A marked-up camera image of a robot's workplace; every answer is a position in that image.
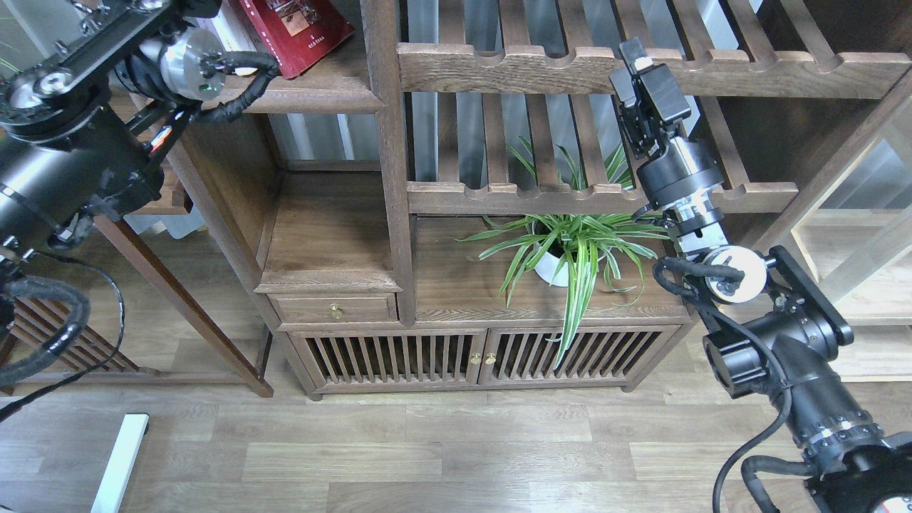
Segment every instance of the small drawer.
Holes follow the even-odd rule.
[[[398,318],[395,294],[336,294],[324,298],[270,294],[269,300],[282,324],[379,322]]]

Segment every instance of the white flower pot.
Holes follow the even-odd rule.
[[[540,246],[536,244],[533,251],[537,251],[539,247]],[[559,261],[560,257],[545,251],[542,259],[539,260],[538,265],[535,266],[535,273],[550,285],[567,287],[570,284],[570,267],[567,264],[564,264],[564,268],[561,269],[561,272],[557,273],[557,276],[554,275],[554,270],[557,269],[557,263]]]

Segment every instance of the book spine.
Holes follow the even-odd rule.
[[[282,74],[287,74],[288,70],[285,69],[285,63],[282,61],[282,57],[279,53],[278,47],[275,45],[272,37],[269,35],[269,30],[266,29],[266,23],[263,21],[263,17],[260,15],[260,12],[256,9],[256,5],[252,0],[240,0],[241,6],[244,8],[244,13],[247,15],[247,18],[250,19],[250,23],[253,24],[256,29],[256,34],[263,40],[266,44],[266,47],[269,49],[269,53],[275,56],[275,59],[279,61],[279,69],[282,70]]]

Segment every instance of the wooden cabinet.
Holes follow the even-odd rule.
[[[351,390],[635,386],[693,324],[679,299],[648,279],[633,307],[597,291],[565,367],[535,374],[539,363],[548,366],[533,348],[543,351],[542,334],[560,325],[561,292],[524,280],[506,308],[497,288],[507,263],[474,261],[478,247],[454,241],[482,229],[478,215],[633,212],[645,203],[640,191],[605,183],[592,95],[613,92],[608,74],[621,62],[594,43],[600,34],[584,2],[554,3],[550,33],[562,36],[563,55],[545,53],[530,37],[522,1],[498,3],[495,52],[466,44],[461,1],[440,2],[440,38],[431,43],[400,35],[409,21],[405,2],[335,3],[359,27],[356,38],[303,77],[277,80],[251,112],[372,113],[378,162],[278,161],[257,114],[190,131],[171,158],[305,390],[316,399]],[[912,61],[902,52],[912,15],[899,1],[832,12],[823,1],[768,1],[757,14],[746,0],[720,4],[737,48],[716,46],[695,0],[668,1],[678,40],[664,47],[637,0],[615,0],[610,10],[619,35],[640,37],[697,97],[695,134],[710,141],[726,176],[713,201],[729,215],[731,238],[766,249],[781,223],[813,202],[809,194],[832,184],[830,168],[857,154],[842,147],[860,144],[908,96]],[[846,41],[840,16],[865,19],[859,30],[870,37],[852,34],[864,45]],[[409,102],[423,92],[436,93],[440,114],[432,180],[416,178],[410,151]],[[471,121],[457,108],[464,93],[481,98],[472,114],[483,126],[480,180],[460,173],[456,127]],[[544,170],[536,182],[518,183],[509,168],[505,94],[525,106]],[[585,190],[571,191],[551,173],[554,120],[545,95],[571,106]],[[333,304],[358,314],[335,319]]]

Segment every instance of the wooden shelf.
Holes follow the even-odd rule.
[[[383,103],[370,91],[358,0],[335,1],[333,4],[355,27],[355,34],[300,77],[273,80],[266,93],[245,112],[372,114],[383,107]],[[203,107],[208,109],[219,101],[236,98],[250,81],[229,77],[219,98]]]
[[[398,292],[391,269],[380,173],[286,176],[256,292]]]
[[[506,308],[498,294],[513,253],[502,251],[482,262],[478,255],[500,239],[461,243],[456,239],[481,232],[481,218],[420,217],[415,276],[418,290],[418,321],[460,322],[480,327],[560,326],[564,317],[565,288],[549,287],[534,272],[517,284],[513,302]],[[651,244],[663,252],[660,244]],[[624,277],[619,287],[639,284],[636,268],[619,258]],[[630,307],[619,307],[633,300],[638,290],[609,293],[599,279],[596,292],[583,319],[584,326],[650,326],[689,323],[687,309],[651,278],[646,269],[642,297]]]
[[[409,210],[413,214],[602,214],[634,212],[648,203],[641,190],[624,191],[617,184],[606,183],[604,156],[596,139],[596,125],[589,98],[571,95],[582,167],[589,186],[573,191],[557,181],[554,144],[548,130],[548,111],[544,96],[527,95],[526,109],[534,147],[538,184],[521,190],[510,183],[506,159],[503,115],[500,96],[482,95],[486,144],[487,183],[472,189],[460,182],[456,101],[454,94],[438,95],[441,127],[438,154],[438,181],[409,182]],[[710,197],[726,214],[781,212],[798,194],[794,183],[755,183],[744,169],[735,148],[719,102],[713,97],[699,98],[700,110],[709,127],[710,140],[721,159],[725,173],[723,188]],[[642,162],[631,162],[637,169]]]
[[[909,69],[902,53],[842,52],[834,54],[807,8],[784,0],[790,20],[806,51],[776,51],[746,0],[731,0],[727,13],[741,48],[717,49],[694,0],[668,2],[686,49],[655,47],[637,0],[616,0],[617,25],[624,39],[639,36],[647,53],[668,64],[685,94],[704,96],[765,96],[880,99]],[[530,45],[522,2],[502,0],[504,51],[480,52],[461,40],[439,44],[400,43],[402,87],[406,91],[475,91],[526,94],[613,93],[611,71],[623,63],[611,48],[594,47],[582,0],[559,4],[564,20],[554,31],[565,35],[565,56],[548,56]],[[461,16],[451,6],[448,23]]]
[[[793,231],[811,273],[819,281],[842,264],[898,211],[819,209]],[[854,325],[912,324],[912,255],[880,269],[860,287],[836,301]]]

